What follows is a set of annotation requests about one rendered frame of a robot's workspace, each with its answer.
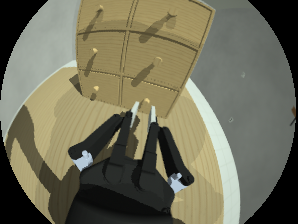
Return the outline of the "tan wooden chest of drawers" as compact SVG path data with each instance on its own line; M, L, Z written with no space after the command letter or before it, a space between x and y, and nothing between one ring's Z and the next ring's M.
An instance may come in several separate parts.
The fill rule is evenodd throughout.
M172 88L172 89L175 89L175 90L178 90L178 94L175 98L175 100L173 101L168 113L166 114L165 117L161 117L161 116L158 116L158 115L155 115L156 117L160 117L160 118L164 118L164 119L167 119L169 114L171 113L173 107L175 106L178 98L180 97L193 69L194 69L194 66L198 60L198 57L201 53L201 50L203 48L203 45L205 43L205 40L207 38L207 35L208 35L208 32L209 32L209 29L210 29L210 26L211 26L211 23L212 23L212 20L213 20L213 17L214 17L214 14L215 14L215 10L212 9L211 7L205 5L204 3L198 1L198 0L189 0L193 3L196 3L204 8L206 8L207 10L211 11L210 13L210 16L209 16L209 20L208 20L208 23L207 23L207 26L206 26L206 29L204 31L204 34L203 34L203 37L202 37L202 40L200 42L200 45L199 47L196 47L186 41L183 41L181 39L178 39L178 38L175 38L175 37L172 37L172 36L169 36L169 35L166 35L166 34L163 34L163 33L159 33L159 32L155 32L155 31L150 31L150 30L145 30L145 29L138 29L138 28L131 28L132 26L132 21L133 21L133 17L134 17L134 14L135 14L135 10L136 10L136 7L137 7L137 3L138 3L138 0L134 0L134 3L133 3L133 6L132 6L132 9L131 9L131 13L130 13L130 17L129 17L129 21L128 21L128 25L127 27L104 27L104 28L94 28L94 29L88 29L88 30L82 30L82 31L78 31L78 25L79 25L79 17L80 17L80 12L81 12L81 7L82 7L82 3L83 3L83 0L81 0L81 3L80 3L80 7L79 7L79 11L78 11L78 17L77 17L77 24L76 24L76 40L75 40L75 47L76 47L76 63L77 63L77 71L78 71L78 77L79 77L79 82L80 82L80 87L81 87L81 91L82 91L82 95L83 97L86 97L86 98L90 98L90 99L93 99L93 100L97 100L97 101L100 101L100 102L104 102L104 103L107 103L107 104L111 104L111 105L115 105L115 106L118 106L118 107L122 107L122 108L126 108L126 109L131 109L131 108L127 108L127 107L124 107L122 106L122 88L123 88L123 77L124 76L128 76L128 77L132 77L132 78L137 78L137 79L141 79L141 80L145 80L145 81L148 81L148 82L152 82L152 83L156 83L156 84L159 84L159 85L162 85L162 86L166 86L166 87L169 87L169 88ZM101 31L100 31L101 30ZM77 37L78 35L82 35L82 34L87 34L88 33L94 33L95 31L96 32L103 32L103 31L106 31L106 32L115 32L115 30L117 32L126 32L126 35L125 35L125 41L124 41L124 47L123 47L123 54L122 54L122 62L121 62L121 72L114 72L114 71L107 71L107 70L101 70L101 69L93 69L93 68L82 68L82 67L79 67L78 65L78 51L77 51ZM112 31L113 30L113 31ZM118 31L119 30L119 31ZM123 30L123 31L122 31ZM92 31L92 32L91 32ZM93 32L94 31L94 32ZM104 32L105 32L104 31ZM134 32L135 31L135 32ZM85 33L84 33L85 32ZM95 32L95 33L96 33ZM145 34L145 35L156 35L156 37L158 38L161 38L163 37L163 39L167 40L168 41L171 41L172 39L172 42L175 42L177 44L180 44L182 46L185 45L185 47L193 50L196 52L196 55L193 59L193 62L190 66L190 69L183 81L183 84L181 86L181 88L176 88L176 87L173 87L173 86L170 86L170 85L167 85L167 84L164 84L164 83L160 83L160 82L157 82L157 81L153 81L153 80L150 80L150 79L146 79L146 78L142 78L142 77L138 77L138 76L134 76L134 75L129 75L129 74L124 74L124 66L125 66L125 58L126 58L126 52L127 52L127 45L128 45L128 40L129 40L129 35L130 35L130 32L131 33L138 33L138 34ZM80 33L80 34L79 34ZM80 79L80 73L79 73L79 70L93 70L93 71L100 71L100 72L107 72L107 73L112 73L112 74L118 74L120 75L120 89L119 89L119 105L116 105L116 104L112 104L112 103L109 103L109 102L105 102L105 101L101 101L101 100L98 100L98 99L94 99L94 98L91 98L91 97L87 97L87 96L84 96L84 93L83 93L83 89L82 89L82 84L81 84L81 79Z

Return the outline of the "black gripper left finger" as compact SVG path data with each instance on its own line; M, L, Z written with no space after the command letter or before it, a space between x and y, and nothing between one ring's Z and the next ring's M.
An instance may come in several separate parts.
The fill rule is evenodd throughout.
M80 172L93 164L93 160L118 129L121 128L105 173L106 180L109 184L117 185L120 183L129 130L134 122L138 106L139 102L136 102L132 110L126 111L125 117L114 114L84 141L68 149L69 156L75 166L77 165L76 167L78 167Z

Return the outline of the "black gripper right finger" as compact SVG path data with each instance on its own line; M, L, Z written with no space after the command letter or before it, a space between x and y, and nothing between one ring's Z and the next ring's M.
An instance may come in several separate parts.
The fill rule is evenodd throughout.
M175 193L191 185L195 179L185 167L169 128L166 126L160 127L157 123L155 106L151 107L149 113L147 132L147 140L142 155L143 163L137 183L138 189L142 192L148 192L155 185L157 139L168 177L167 183Z

